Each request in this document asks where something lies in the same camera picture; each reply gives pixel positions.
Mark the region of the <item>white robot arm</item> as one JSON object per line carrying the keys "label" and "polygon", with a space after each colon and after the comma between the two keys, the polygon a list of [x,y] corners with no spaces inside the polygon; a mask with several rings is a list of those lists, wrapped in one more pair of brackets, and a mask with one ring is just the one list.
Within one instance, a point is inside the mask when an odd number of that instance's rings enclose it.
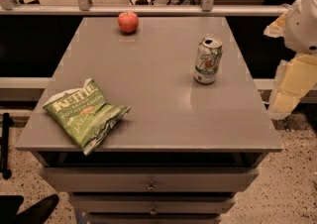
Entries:
{"label": "white robot arm", "polygon": [[283,37],[295,52],[276,70],[267,112],[271,119],[286,118],[317,85],[317,0],[295,0],[288,10],[264,29],[268,37]]}

